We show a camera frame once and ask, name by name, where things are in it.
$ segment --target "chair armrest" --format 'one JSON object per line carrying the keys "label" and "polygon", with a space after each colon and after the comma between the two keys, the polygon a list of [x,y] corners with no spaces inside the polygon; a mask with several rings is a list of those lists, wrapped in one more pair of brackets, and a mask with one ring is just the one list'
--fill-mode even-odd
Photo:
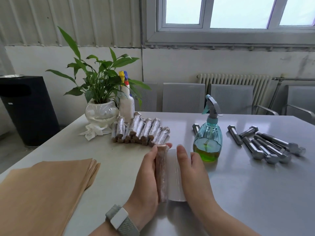
{"label": "chair armrest", "polygon": [[297,107],[297,106],[291,105],[291,104],[286,104],[285,106],[283,106],[282,111],[281,111],[281,115],[287,114],[287,108],[288,108],[288,106],[309,113],[309,114],[311,115],[311,121],[312,121],[312,123],[313,123],[313,124],[315,123],[315,114],[314,114],[312,111],[309,111],[309,110],[307,110],[307,109],[305,109],[305,108],[300,108],[300,107]]}
{"label": "chair armrest", "polygon": [[262,109],[264,109],[264,110],[267,110],[268,112],[271,112],[273,115],[276,115],[276,116],[279,115],[277,112],[272,111],[271,109],[266,108],[266,107],[261,106],[261,105],[255,105],[255,106],[253,106],[253,107],[252,107],[252,114],[255,112],[256,108],[262,108]]}

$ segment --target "window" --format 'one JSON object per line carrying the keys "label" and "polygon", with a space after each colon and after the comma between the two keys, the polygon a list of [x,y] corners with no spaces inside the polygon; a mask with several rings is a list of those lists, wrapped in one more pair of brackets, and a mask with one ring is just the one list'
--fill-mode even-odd
{"label": "window", "polygon": [[315,0],[147,0],[147,44],[315,45]]}

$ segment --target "potted plant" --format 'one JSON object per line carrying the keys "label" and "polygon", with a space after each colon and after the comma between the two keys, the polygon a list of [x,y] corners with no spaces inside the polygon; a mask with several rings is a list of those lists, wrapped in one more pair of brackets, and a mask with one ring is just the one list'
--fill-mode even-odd
{"label": "potted plant", "polygon": [[[75,57],[75,63],[68,64],[67,68],[73,68],[73,77],[63,74],[59,71],[48,69],[58,76],[70,79],[76,84],[76,87],[66,92],[75,96],[85,95],[85,99],[88,103],[85,108],[85,115],[90,123],[105,127],[113,123],[119,113],[119,99],[124,93],[120,90],[120,85],[125,85],[122,82],[115,69],[131,64],[139,58],[130,57],[127,54],[123,54],[116,57],[114,51],[110,48],[112,60],[99,60],[95,55],[89,55],[86,59],[95,59],[95,63],[98,63],[98,70],[95,70],[91,65],[81,59],[81,54],[78,49],[77,43],[69,36],[63,29],[58,27],[63,38],[68,43],[69,47],[73,50]],[[76,83],[76,74],[79,70],[84,71],[86,77],[84,78],[84,84],[79,86]],[[135,86],[139,86],[145,89],[150,87],[141,81],[128,79],[130,92],[133,97],[138,99],[139,105],[141,105],[141,95]]]}

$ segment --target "chair backrest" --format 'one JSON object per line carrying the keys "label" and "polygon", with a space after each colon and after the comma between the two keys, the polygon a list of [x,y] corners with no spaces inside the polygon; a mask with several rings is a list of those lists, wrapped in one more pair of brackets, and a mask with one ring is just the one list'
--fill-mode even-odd
{"label": "chair backrest", "polygon": [[[315,112],[315,86],[289,86],[284,87],[288,95],[287,104]],[[310,115],[304,111],[287,107],[287,115],[295,116],[306,122],[310,122]]]}
{"label": "chair backrest", "polygon": [[251,114],[254,86],[211,84],[210,88],[223,114]]}
{"label": "chair backrest", "polygon": [[163,83],[163,112],[202,113],[205,84]]}
{"label": "chair backrest", "polygon": [[157,83],[146,83],[151,90],[136,87],[141,94],[142,105],[140,107],[138,99],[135,99],[135,111],[156,112],[157,111]]}

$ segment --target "plastic bottle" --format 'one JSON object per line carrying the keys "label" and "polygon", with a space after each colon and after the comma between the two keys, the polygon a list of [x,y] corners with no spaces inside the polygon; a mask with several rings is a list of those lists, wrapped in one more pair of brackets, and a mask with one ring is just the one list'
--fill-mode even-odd
{"label": "plastic bottle", "polygon": [[124,81],[125,85],[121,86],[121,91],[125,93],[121,94],[120,100],[119,100],[119,110],[120,110],[120,116],[123,116],[125,118],[125,122],[129,123],[131,118],[134,116],[135,112],[135,101],[130,96],[130,90],[129,90],[129,82],[127,80]]}
{"label": "plastic bottle", "polygon": [[216,161],[222,149],[222,132],[218,126],[218,116],[222,116],[218,103],[210,95],[206,96],[207,105],[202,114],[208,111],[207,122],[197,132],[193,151],[199,153],[203,161]]}

